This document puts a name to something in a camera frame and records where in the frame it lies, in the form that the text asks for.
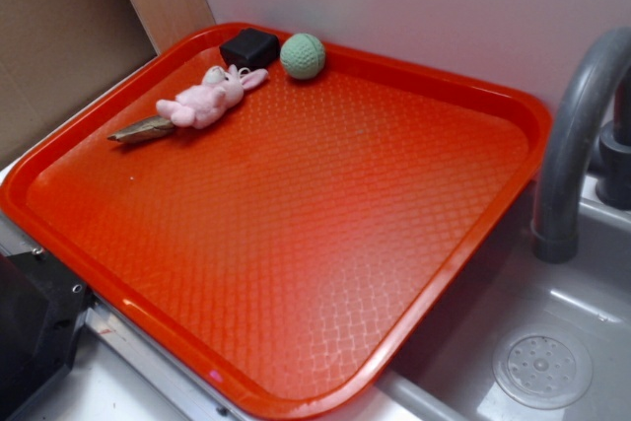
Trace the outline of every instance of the drain cover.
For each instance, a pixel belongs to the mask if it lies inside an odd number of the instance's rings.
[[[556,409],[579,399],[592,381],[585,346],[557,327],[528,325],[507,334],[493,355],[493,373],[512,399],[538,409]]]

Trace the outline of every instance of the green ball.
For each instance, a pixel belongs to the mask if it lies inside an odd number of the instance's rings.
[[[294,79],[314,78],[324,67],[324,45],[313,35],[290,36],[280,48],[280,62]]]

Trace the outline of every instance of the pink stuffed bunny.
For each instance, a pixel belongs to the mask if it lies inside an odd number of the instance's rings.
[[[175,101],[157,101],[156,109],[161,117],[178,127],[204,128],[238,104],[245,91],[255,88],[266,78],[265,69],[239,71],[232,65],[225,71],[221,66],[213,66],[200,85],[182,91],[175,96]]]

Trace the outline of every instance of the sink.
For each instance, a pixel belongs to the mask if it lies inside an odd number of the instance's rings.
[[[531,252],[532,201],[530,187],[390,368],[454,413],[441,419],[627,420],[631,215],[583,199],[578,256],[550,264]]]

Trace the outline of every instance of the small black block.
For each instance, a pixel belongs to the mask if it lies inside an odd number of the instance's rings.
[[[244,29],[237,36],[219,46],[227,65],[238,68],[267,67],[280,55],[278,36],[257,29]]]

